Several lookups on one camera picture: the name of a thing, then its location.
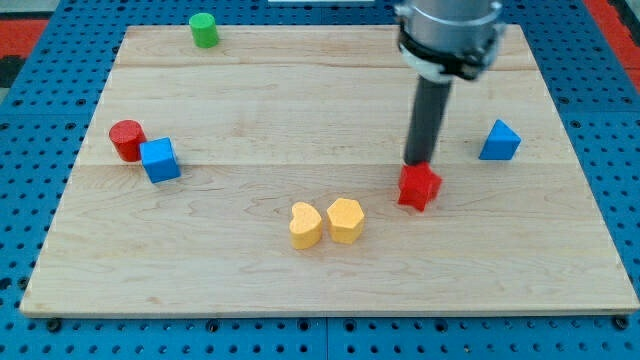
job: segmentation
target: red cylinder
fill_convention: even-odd
[[[109,130],[109,138],[120,158],[127,162],[140,161],[140,144],[147,141],[142,126],[134,120],[117,122]]]

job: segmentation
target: blue cube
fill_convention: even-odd
[[[171,140],[162,138],[140,144],[142,166],[152,183],[180,177],[180,168]]]
[[[484,143],[480,160],[511,160],[520,145],[520,136],[502,120],[496,120]]]

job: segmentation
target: blue pegboard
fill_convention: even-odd
[[[283,8],[266,0],[62,0],[0,106],[0,358],[637,358],[637,314],[58,322],[17,310],[128,25],[185,24],[200,11],[221,24],[392,24],[394,2]],[[639,290],[638,94],[580,1],[506,1],[503,17],[523,27]]]

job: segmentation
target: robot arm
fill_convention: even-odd
[[[430,162],[454,77],[475,80],[495,60],[504,24],[497,0],[405,0],[398,47],[420,75],[405,147],[407,165]]]

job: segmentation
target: yellow block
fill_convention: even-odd
[[[302,250],[315,245],[322,238],[322,218],[313,206],[297,202],[291,208],[293,219],[289,223],[291,245]]]
[[[338,198],[327,209],[329,234],[333,241],[353,244],[364,229],[364,212],[357,200]]]

